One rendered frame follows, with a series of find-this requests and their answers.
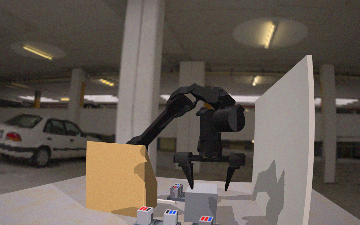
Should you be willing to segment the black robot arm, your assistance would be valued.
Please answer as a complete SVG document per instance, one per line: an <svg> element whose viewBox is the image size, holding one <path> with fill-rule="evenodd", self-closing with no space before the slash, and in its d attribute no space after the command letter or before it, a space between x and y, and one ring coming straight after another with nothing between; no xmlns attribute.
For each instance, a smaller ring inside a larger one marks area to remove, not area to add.
<svg viewBox="0 0 360 225"><path fill-rule="evenodd" d="M196 101L192 102L186 95L191 93ZM222 88L213 89L202 87L196 83L191 86L180 87L167 100L166 109L141 134L133 137L126 144L144 145L148 152L148 145L162 130L176 117L196 107L201 100L214 109L201 107L196 113L200 116L200 132L238 132L245 126L244 107L234 105L235 100Z"/></svg>

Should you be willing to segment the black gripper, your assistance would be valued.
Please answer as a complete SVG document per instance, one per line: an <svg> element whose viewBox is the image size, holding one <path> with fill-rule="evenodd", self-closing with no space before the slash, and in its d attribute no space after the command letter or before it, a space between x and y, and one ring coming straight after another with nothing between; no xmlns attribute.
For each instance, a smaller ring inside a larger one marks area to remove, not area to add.
<svg viewBox="0 0 360 225"><path fill-rule="evenodd" d="M227 191L235 169L245 165L245 154L231 153L229 156L221 156L221 132L200 132L199 140L199 155L193 155L192 152L177 152L174 154L173 163L179 163L178 166L183 169L191 189L194 188L194 163L191 161L229 163L225 184ZM208 157L203 158L203 156Z"/></svg>

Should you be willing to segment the grey flat panel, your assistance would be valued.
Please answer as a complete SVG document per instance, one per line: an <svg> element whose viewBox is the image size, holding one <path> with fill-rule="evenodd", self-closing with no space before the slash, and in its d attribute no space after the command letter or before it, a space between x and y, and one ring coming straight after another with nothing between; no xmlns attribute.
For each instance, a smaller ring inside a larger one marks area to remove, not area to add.
<svg viewBox="0 0 360 225"><path fill-rule="evenodd" d="M306 55L255 101L251 195L270 225L308 225L314 132L313 61Z"/></svg>

